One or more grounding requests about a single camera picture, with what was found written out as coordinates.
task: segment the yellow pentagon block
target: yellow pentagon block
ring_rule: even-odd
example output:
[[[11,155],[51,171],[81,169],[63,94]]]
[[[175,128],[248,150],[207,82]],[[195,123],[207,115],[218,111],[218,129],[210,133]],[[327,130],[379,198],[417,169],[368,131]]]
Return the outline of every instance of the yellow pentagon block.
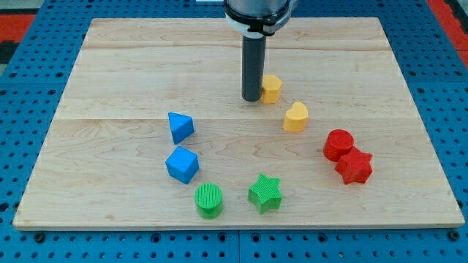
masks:
[[[302,102],[294,102],[286,112],[283,129],[286,132],[302,132],[306,128],[309,119],[309,111]]]
[[[281,94],[281,86],[283,82],[275,75],[263,76],[262,96],[260,100],[265,104],[276,103]]]

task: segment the toy block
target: toy block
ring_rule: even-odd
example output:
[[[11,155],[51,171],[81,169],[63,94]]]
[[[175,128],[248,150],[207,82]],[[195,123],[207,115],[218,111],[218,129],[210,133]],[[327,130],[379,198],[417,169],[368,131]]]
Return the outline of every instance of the toy block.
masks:
[[[167,158],[166,167],[170,176],[182,183],[190,183],[199,169],[198,156],[196,153],[178,146]]]
[[[192,117],[178,113],[169,113],[170,133],[174,144],[178,144],[194,133]]]
[[[292,108],[286,112],[283,129],[286,132],[302,132],[306,128],[309,112],[302,102],[294,102]]]
[[[270,209],[279,209],[283,198],[279,191],[279,181],[279,178],[259,174],[257,182],[250,186],[247,199],[257,207],[260,215]]]
[[[281,94],[281,86],[283,82],[275,75],[263,76],[262,81],[262,96],[260,100],[265,104],[276,103]]]
[[[214,183],[204,183],[194,194],[198,214],[205,219],[218,217],[222,212],[222,191]]]
[[[354,145],[352,135],[343,129],[330,131],[323,147],[323,155],[330,161],[337,162],[339,158],[349,153]]]
[[[365,183],[372,173],[371,160],[372,154],[352,146],[349,153],[339,158],[335,170],[343,177],[344,184]]]

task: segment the red star block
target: red star block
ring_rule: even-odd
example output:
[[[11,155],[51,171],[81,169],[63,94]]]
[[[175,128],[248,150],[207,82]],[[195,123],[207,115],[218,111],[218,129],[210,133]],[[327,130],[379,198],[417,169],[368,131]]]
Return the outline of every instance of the red star block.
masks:
[[[339,158],[335,170],[343,177],[344,184],[365,183],[372,173],[371,159],[370,153],[363,153],[352,146],[349,153]]]

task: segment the green star block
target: green star block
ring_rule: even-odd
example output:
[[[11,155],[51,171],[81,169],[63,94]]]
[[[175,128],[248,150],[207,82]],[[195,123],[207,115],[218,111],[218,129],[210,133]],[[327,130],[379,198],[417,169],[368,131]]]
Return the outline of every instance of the green star block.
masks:
[[[249,188],[247,199],[252,202],[261,215],[268,209],[279,209],[283,196],[279,191],[279,178],[258,175],[258,180]]]
[[[222,212],[222,192],[214,183],[204,183],[195,191],[195,204],[198,214],[205,219],[213,219]]]

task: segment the blue pegboard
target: blue pegboard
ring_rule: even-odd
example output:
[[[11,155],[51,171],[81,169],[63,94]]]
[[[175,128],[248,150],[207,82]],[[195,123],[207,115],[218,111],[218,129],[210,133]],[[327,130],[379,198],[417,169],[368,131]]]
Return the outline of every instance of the blue pegboard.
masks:
[[[296,17],[378,17],[463,214],[468,72],[423,0],[302,0]],[[12,227],[92,18],[221,18],[192,0],[47,0],[0,78],[0,262],[467,262],[468,231],[19,232]]]

